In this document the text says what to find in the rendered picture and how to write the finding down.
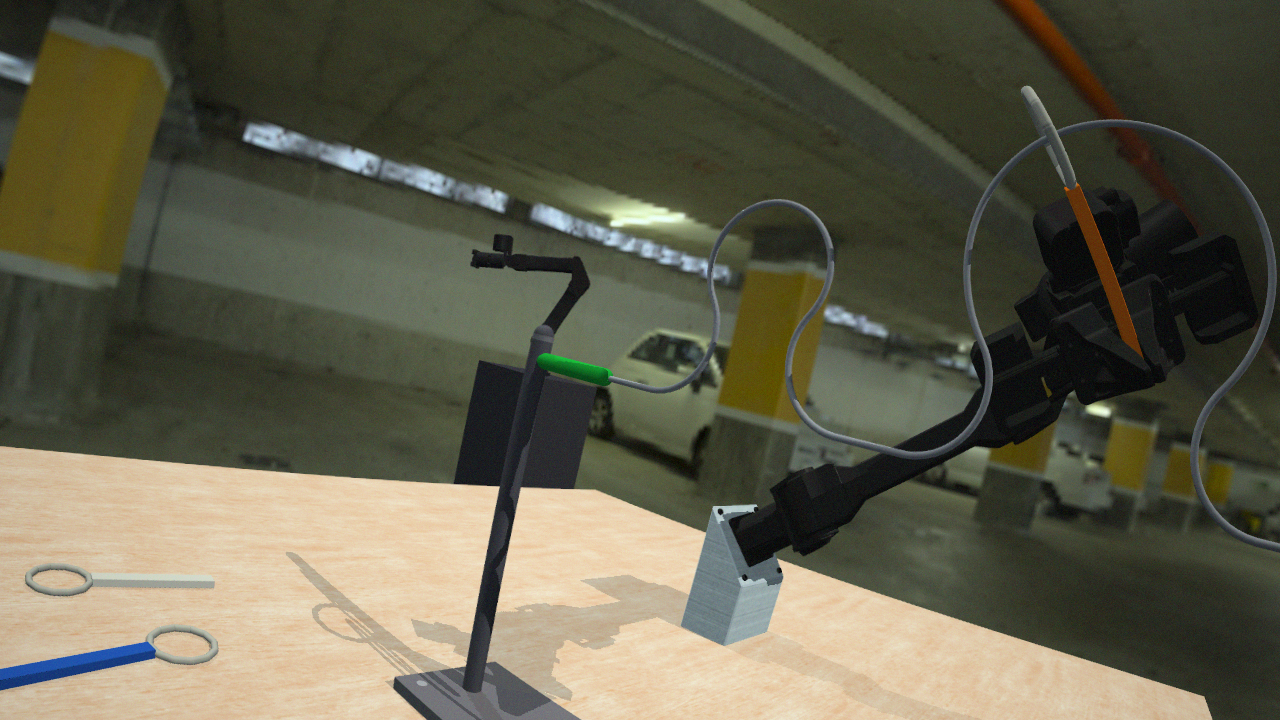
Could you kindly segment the white loop with orange handle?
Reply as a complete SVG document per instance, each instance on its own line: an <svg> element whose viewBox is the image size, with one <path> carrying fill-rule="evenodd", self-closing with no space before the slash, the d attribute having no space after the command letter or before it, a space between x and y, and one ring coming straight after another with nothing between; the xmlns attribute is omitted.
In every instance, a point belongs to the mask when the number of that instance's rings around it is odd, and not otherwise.
<svg viewBox="0 0 1280 720"><path fill-rule="evenodd" d="M1108 252L1105 250L1105 243L1100 237L1100 231L1097 229L1094 218L1091 214L1091 208L1088 208L1080 184L1076 184L1075 173L1071 163L1069 161L1068 152L1062 147L1062 141L1059 137L1057 129L1053 127L1053 123L1041 102L1041 99L1036 95L1036 91L1030 86L1021 88L1021 97L1028 111L1030 113L1036 129L1041 137L1044 137L1046 135L1050 140L1050 143L1044 143L1044 149L1050 154L1053 167L1056 168L1062 183L1066 186L1064 190L1071 204L1076 222L1082 227L1082 233L1084 234L1087 246L1091 250L1094 266L1100 273L1100 279L1105 287L1105 293L1108 299L1110 307L1112 309L1121 340L1135 350L1137 354L1140 354L1140 357L1143 357L1135 329L1132 324L1132 318L1128 313L1125 300L1123 299L1123 293L1117 283L1117 277L1115 275L1108 259Z"/></svg>

